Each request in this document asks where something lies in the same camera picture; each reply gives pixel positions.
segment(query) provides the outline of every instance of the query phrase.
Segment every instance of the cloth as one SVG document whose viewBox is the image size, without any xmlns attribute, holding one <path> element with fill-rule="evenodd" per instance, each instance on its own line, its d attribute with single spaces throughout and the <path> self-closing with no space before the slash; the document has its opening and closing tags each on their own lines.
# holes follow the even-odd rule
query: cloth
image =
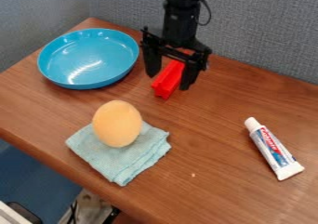
<svg viewBox="0 0 318 224">
<path fill-rule="evenodd" d="M 65 144 L 110 182 L 125 186 L 168 152 L 171 146 L 167 136 L 168 132 L 142 122 L 141 132 L 133 143 L 113 148 L 97 139 L 89 124 L 76 132 Z"/>
</svg>

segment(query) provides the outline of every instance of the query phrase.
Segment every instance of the blue bowl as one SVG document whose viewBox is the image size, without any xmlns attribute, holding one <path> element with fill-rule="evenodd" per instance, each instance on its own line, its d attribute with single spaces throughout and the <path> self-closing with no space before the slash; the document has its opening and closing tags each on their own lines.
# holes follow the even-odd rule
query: blue bowl
<svg viewBox="0 0 318 224">
<path fill-rule="evenodd" d="M 102 28 L 85 29 L 60 36 L 45 45 L 37 66 L 56 85 L 90 89 L 121 79 L 137 55 L 137 44 L 126 34 Z"/>
</svg>

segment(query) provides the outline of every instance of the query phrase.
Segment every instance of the toothpaste tube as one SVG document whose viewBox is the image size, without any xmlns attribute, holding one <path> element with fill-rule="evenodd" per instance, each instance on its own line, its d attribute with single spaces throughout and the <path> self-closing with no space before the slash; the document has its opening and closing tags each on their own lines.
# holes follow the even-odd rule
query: toothpaste tube
<svg viewBox="0 0 318 224">
<path fill-rule="evenodd" d="M 249 137 L 271 166 L 277 180 L 283 180 L 304 170 L 295 161 L 283 144 L 264 125 L 260 125 L 253 117 L 244 121 L 249 131 Z"/>
</svg>

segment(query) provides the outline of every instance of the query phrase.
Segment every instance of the egg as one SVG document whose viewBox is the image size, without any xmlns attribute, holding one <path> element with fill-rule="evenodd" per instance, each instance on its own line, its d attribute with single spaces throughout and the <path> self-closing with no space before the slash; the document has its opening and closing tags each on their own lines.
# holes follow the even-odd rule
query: egg
<svg viewBox="0 0 318 224">
<path fill-rule="evenodd" d="M 97 108 L 92 126 L 98 140 L 118 148 L 134 141 L 141 123 L 141 115 L 130 103 L 112 100 Z"/>
</svg>

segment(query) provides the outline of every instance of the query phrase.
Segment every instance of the gray carpet wall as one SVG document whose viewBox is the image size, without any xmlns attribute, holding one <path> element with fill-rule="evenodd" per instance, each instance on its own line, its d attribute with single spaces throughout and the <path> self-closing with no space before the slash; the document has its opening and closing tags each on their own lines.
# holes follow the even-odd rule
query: gray carpet wall
<svg viewBox="0 0 318 224">
<path fill-rule="evenodd" d="M 88 0 L 0 0 L 0 72 L 88 16 Z"/>
<path fill-rule="evenodd" d="M 89 12 L 134 29 L 160 28 L 163 1 L 89 0 Z M 216 54 L 318 84 L 318 0 L 207 2 L 212 20 L 197 37 Z"/>
</svg>

